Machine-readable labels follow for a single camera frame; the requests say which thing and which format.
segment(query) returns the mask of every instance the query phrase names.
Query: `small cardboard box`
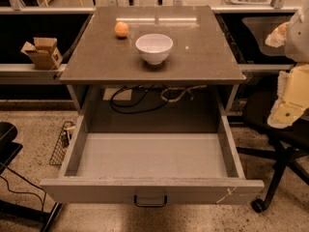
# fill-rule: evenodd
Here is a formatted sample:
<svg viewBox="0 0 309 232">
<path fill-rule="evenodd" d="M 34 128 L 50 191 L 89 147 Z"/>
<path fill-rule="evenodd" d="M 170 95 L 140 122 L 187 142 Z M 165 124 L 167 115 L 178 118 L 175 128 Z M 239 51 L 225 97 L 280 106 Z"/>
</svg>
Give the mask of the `small cardboard box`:
<svg viewBox="0 0 309 232">
<path fill-rule="evenodd" d="M 57 70 L 59 69 L 63 57 L 57 48 L 55 38 L 34 38 L 35 45 L 26 42 L 21 52 L 26 54 L 37 69 Z"/>
</svg>

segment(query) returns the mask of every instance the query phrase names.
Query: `chair base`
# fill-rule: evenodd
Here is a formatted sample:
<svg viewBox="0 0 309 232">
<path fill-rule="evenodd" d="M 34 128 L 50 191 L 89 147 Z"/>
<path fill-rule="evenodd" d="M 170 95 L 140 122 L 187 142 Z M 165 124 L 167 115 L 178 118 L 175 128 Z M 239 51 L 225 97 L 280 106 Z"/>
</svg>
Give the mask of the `chair base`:
<svg viewBox="0 0 309 232">
<path fill-rule="evenodd" d="M 274 148 L 274 152 L 237 147 L 238 152 L 241 154 L 275 160 L 275 164 L 273 165 L 275 171 L 271 179 L 265 200 L 258 198 L 251 203 L 252 209 L 257 213 L 261 213 L 268 209 L 286 167 L 290 167 L 290 169 L 293 170 L 293 172 L 302 181 L 309 185 L 308 172 L 306 172 L 306 170 L 296 161 L 296 159 L 306 157 L 309 154 L 298 150 L 295 147 L 288 147 L 285 149 L 281 142 L 274 138 L 270 138 L 268 143 Z"/>
<path fill-rule="evenodd" d="M 51 211 L 47 213 L 0 200 L 1 213 L 40 222 L 42 223 L 42 228 L 40 230 L 41 232 L 47 232 L 50 230 L 52 223 L 57 217 L 61 207 L 62 204 L 55 203 Z"/>
</svg>

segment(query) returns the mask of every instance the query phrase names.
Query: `table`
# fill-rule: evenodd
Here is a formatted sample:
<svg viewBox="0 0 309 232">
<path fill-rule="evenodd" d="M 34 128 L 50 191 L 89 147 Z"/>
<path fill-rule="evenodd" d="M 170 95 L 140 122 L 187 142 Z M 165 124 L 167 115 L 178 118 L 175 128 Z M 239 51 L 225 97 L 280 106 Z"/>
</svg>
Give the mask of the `table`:
<svg viewBox="0 0 309 232">
<path fill-rule="evenodd" d="M 126 39 L 115 36 L 117 21 L 128 23 Z M 174 42 L 156 67 L 135 48 L 150 33 Z M 43 180 L 42 187 L 59 203 L 162 207 L 252 200 L 264 185 L 245 180 L 215 89 L 243 80 L 210 7 L 97 8 L 60 78 L 80 116 L 59 177 Z M 102 95 L 124 85 L 137 86 L 128 102 L 148 92 L 140 85 L 208 88 L 193 100 L 127 115 L 115 112 Z M 158 101 L 156 89 L 149 93 L 144 105 Z"/>
</svg>

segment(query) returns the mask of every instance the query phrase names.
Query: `chair wheel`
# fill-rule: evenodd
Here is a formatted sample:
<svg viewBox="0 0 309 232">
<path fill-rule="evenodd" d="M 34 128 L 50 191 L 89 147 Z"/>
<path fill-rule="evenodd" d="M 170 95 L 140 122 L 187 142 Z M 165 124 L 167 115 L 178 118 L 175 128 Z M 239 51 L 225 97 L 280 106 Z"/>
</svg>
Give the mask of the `chair wheel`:
<svg viewBox="0 0 309 232">
<path fill-rule="evenodd" d="M 261 213 L 263 212 L 265 209 L 265 205 L 264 205 L 264 201 L 261 198 L 258 198 L 256 200 L 254 200 L 251 203 L 251 207 L 252 209 L 256 212 L 256 213 Z"/>
</svg>

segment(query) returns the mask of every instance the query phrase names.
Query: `desk top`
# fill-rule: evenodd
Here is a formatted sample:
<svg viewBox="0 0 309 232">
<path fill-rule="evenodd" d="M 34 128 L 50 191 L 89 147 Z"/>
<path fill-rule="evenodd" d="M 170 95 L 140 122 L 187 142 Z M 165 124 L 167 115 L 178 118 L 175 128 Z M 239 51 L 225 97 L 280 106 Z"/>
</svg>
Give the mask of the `desk top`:
<svg viewBox="0 0 309 232">
<path fill-rule="evenodd" d="M 127 38 L 114 33 L 128 24 Z M 173 48 L 159 66 L 135 46 L 146 34 L 170 37 Z M 60 81 L 66 84 L 236 84 L 244 77 L 210 7 L 97 8 Z"/>
</svg>

